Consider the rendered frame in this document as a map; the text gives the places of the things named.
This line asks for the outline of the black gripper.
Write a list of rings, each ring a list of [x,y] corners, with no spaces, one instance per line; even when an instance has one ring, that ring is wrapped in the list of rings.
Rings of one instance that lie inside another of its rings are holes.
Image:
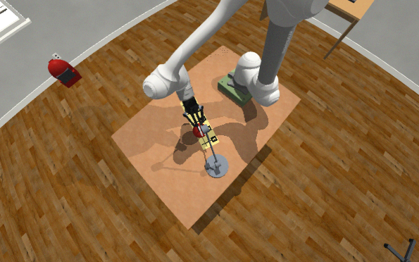
[[[202,126],[203,123],[205,122],[204,121],[204,112],[203,112],[204,107],[198,105],[198,103],[196,102],[195,97],[192,97],[189,100],[183,101],[182,104],[185,108],[185,112],[183,113],[183,116],[187,118],[187,120],[193,125],[193,127],[197,127],[198,131],[201,133],[201,136],[203,136],[203,134],[201,132],[201,129],[200,129],[200,127],[199,127],[199,125],[196,121],[196,118],[194,117],[194,114],[196,114],[197,119],[199,121],[199,124],[200,124],[200,126]],[[201,119],[200,119],[199,114],[198,114],[199,109],[200,109],[200,112],[201,112]],[[189,119],[189,117],[187,116],[187,113],[192,115],[192,118],[193,118],[195,124]]]

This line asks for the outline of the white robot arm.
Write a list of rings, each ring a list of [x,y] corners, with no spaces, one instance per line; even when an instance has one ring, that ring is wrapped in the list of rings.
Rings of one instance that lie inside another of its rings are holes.
[[[210,39],[248,0],[221,0],[214,12],[178,47],[165,64],[160,64],[143,82],[151,99],[163,99],[176,92],[180,101],[194,96],[185,61]],[[262,59],[247,52],[235,72],[228,73],[227,85],[269,107],[280,98],[277,72],[296,25],[321,12],[329,0],[266,0],[269,25]],[[259,72],[258,72],[259,71]]]

